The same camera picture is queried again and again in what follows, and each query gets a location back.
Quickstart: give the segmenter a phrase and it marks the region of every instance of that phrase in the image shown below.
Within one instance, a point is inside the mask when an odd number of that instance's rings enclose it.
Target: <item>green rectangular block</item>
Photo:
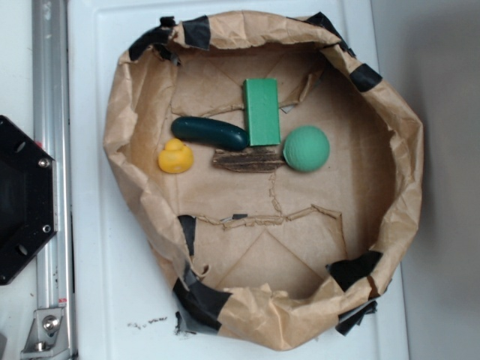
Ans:
[[[250,146],[280,144],[277,80],[246,79],[243,93]]]

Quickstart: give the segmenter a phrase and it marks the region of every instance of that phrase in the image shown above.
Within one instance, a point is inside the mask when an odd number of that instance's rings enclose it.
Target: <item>green ball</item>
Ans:
[[[329,155],[330,144],[327,136],[314,126],[297,127],[286,137],[283,146],[286,163],[303,173],[322,167]]]

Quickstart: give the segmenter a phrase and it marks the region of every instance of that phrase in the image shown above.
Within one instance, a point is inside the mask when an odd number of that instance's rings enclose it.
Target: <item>piece of bark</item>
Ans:
[[[273,173],[285,164],[280,154],[267,148],[253,147],[244,151],[225,151],[216,149],[213,166],[237,173]]]

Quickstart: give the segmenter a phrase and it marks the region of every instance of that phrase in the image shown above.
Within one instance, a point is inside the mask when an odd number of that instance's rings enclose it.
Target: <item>metal rail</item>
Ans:
[[[22,359],[77,353],[70,189],[68,33],[65,0],[32,0],[34,139],[56,160],[57,234],[37,255],[37,308]],[[57,324],[54,331],[52,323]],[[42,340],[46,332],[53,345]]]

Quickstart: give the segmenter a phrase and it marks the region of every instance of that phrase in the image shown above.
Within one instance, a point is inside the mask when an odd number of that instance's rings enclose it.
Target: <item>dark green cucumber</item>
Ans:
[[[184,141],[240,152],[248,146],[248,133],[238,126],[211,118],[182,116],[172,123],[173,135]]]

